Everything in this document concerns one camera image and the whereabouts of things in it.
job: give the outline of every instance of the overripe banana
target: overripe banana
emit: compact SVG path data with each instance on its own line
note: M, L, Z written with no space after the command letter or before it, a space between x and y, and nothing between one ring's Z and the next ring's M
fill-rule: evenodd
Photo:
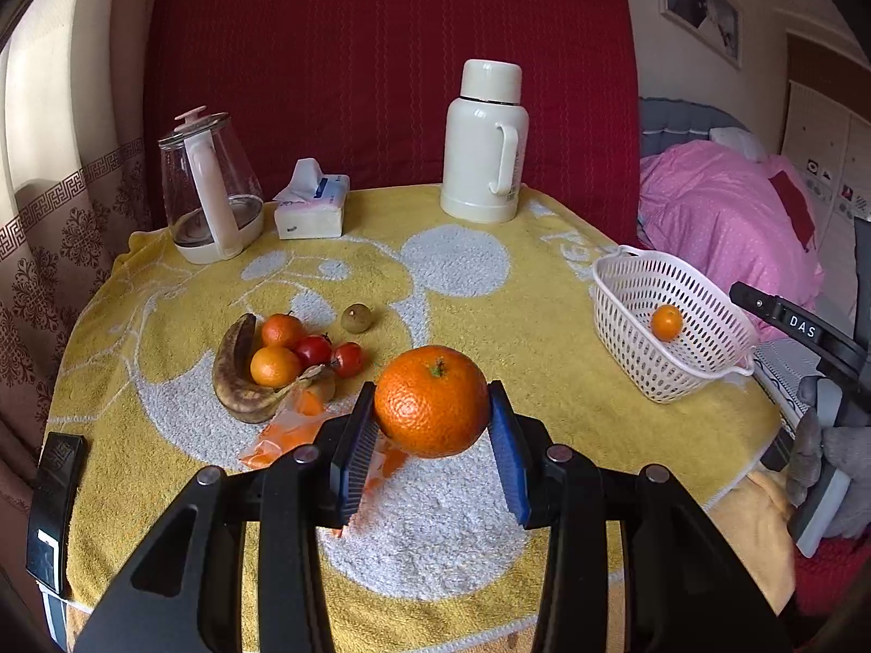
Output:
M224 334L212 366L215 395L229 414L241 422L259 424L275 414L289 387L273 390L251 380L248 365L257 318L245 314Z

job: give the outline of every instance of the picture frame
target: picture frame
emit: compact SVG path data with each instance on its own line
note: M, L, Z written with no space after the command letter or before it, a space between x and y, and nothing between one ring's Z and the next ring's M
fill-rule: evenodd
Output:
M744 19L734 0L659 0L659 11L741 68Z

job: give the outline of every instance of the gloved hand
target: gloved hand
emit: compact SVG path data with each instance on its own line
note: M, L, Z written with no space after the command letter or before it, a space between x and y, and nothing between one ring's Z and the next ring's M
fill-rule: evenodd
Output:
M818 379L808 376L799 383L799 399L814 408ZM794 506L804 503L807 489L820 479L822 456L852 479L823 537L859 537L871 522L871 426L820 430L816 409L805 413L787 466L787 497Z

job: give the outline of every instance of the tissue box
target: tissue box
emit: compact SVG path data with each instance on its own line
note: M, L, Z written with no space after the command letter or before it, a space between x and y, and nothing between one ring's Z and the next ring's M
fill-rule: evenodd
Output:
M344 174L323 174L314 159L300 159L286 189L276 196L278 237L334 238L341 236L345 197L351 180Z

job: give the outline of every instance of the glass kettle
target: glass kettle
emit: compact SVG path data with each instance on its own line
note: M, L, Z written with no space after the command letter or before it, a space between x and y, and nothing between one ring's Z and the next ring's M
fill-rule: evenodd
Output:
M236 257L263 231L263 192L228 113L193 108L158 140L173 243L196 264Z

